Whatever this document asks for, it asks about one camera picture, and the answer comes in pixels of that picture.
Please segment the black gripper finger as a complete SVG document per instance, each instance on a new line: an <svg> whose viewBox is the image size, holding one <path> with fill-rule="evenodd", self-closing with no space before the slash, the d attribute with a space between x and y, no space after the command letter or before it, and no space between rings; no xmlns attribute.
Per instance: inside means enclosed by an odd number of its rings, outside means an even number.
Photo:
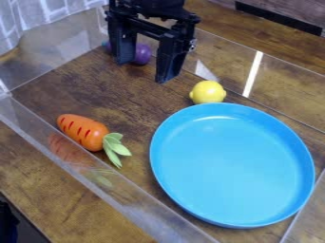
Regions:
<svg viewBox="0 0 325 243"><path fill-rule="evenodd" d="M116 19L108 20L112 56L119 65L133 61L136 56L137 31L133 25Z"/></svg>
<svg viewBox="0 0 325 243"><path fill-rule="evenodd" d="M167 31L155 39L159 41L155 81L163 84L179 75L187 53L195 48L195 38L191 33Z"/></svg>

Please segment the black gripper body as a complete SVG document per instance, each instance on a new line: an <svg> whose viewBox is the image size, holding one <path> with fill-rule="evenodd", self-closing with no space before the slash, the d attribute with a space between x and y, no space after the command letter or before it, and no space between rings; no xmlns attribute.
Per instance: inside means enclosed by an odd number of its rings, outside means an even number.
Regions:
<svg viewBox="0 0 325 243"><path fill-rule="evenodd" d="M164 35L180 42L193 40L197 15L184 9L185 0L109 0L105 11L112 43L133 43L137 34L155 40Z"/></svg>

